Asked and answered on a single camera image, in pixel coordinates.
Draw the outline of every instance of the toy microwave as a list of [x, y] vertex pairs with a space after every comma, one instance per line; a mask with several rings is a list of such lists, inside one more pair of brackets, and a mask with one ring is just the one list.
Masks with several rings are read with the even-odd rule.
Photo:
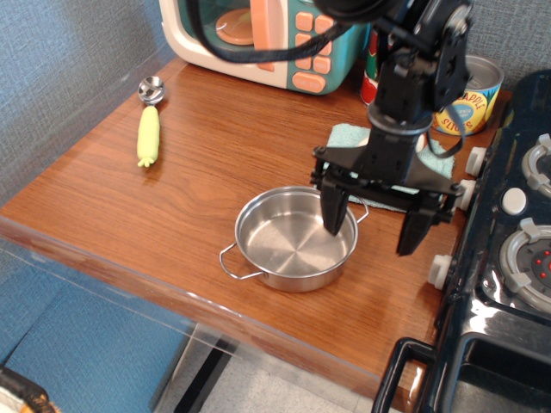
[[[218, 59], [197, 41], [185, 0], [159, 0], [164, 35], [187, 62], [283, 89], [313, 95], [332, 92], [344, 80], [367, 44], [367, 26], [358, 25], [329, 43], [318, 55], [290, 62], [234, 64]], [[287, 49], [333, 25], [313, 0], [201, 0], [207, 38], [231, 50]]]

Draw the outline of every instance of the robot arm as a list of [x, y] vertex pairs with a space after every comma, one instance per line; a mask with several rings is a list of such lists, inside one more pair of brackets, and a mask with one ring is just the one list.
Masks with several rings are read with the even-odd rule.
[[[384, 50], [375, 101], [368, 117], [369, 142], [360, 148], [318, 147], [312, 183], [321, 192], [325, 228], [337, 234], [350, 195], [406, 211], [398, 253], [411, 254], [432, 225], [453, 218], [461, 187], [426, 167], [415, 146], [430, 132], [432, 114], [461, 97], [468, 80], [465, 62], [470, 26], [469, 0], [313, 0], [336, 24], [324, 34], [289, 50], [232, 52], [213, 46], [203, 33], [199, 0], [187, 0], [197, 39], [213, 55], [234, 63], [295, 60], [319, 52], [353, 24], [371, 22]], [[457, 146], [450, 153], [461, 149]], [[394, 185], [417, 189], [405, 194]]]

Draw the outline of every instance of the yellow scoop handle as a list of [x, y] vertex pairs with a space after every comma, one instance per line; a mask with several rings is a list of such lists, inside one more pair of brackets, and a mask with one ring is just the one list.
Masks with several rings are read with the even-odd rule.
[[154, 106], [148, 106], [144, 109], [139, 120], [138, 129], [138, 166], [149, 166], [158, 158], [160, 125], [158, 120], [158, 111]]

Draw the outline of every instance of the floor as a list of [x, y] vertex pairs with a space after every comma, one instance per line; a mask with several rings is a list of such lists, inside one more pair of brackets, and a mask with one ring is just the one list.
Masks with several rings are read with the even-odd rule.
[[[156, 413], [174, 411], [210, 350], [200, 338], [190, 343]], [[327, 379], [240, 345], [201, 413], [359, 413], [371, 411], [372, 403]]]

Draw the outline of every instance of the dish cloth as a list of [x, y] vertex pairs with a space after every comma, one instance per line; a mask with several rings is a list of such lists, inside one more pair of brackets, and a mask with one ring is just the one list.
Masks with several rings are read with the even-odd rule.
[[[353, 126], [348, 123], [341, 123], [339, 125], [335, 125], [332, 128], [331, 135], [329, 136], [329, 140], [327, 141], [327, 146], [339, 147], [339, 148], [353, 148], [358, 146], [358, 144], [360, 144], [364, 139], [369, 138], [370, 133], [371, 133], [371, 129], [369, 128], [361, 127], [361, 126]], [[436, 152], [439, 152], [439, 153], [444, 152], [444, 149], [438, 142], [433, 141], [432, 146], [434, 147]], [[430, 151], [430, 148], [428, 145], [425, 146], [423, 150], [418, 152], [418, 156], [419, 156], [419, 159], [425, 165], [427, 165], [435, 172], [438, 172], [440, 175], [446, 176], [447, 178], [451, 177], [451, 173], [455, 164], [454, 157], [440, 159]], [[404, 188], [400, 186], [394, 186], [393, 188], [406, 192], [408, 194], [415, 194], [418, 192], [417, 189]], [[354, 196], [351, 196], [350, 200], [356, 203], [360, 202]], [[374, 202], [372, 200], [365, 200], [365, 201], [369, 206], [372, 206], [375, 208], [384, 208], [390, 211], [404, 212], [404, 210], [395, 208], [393, 206], [381, 204], [379, 202]]]

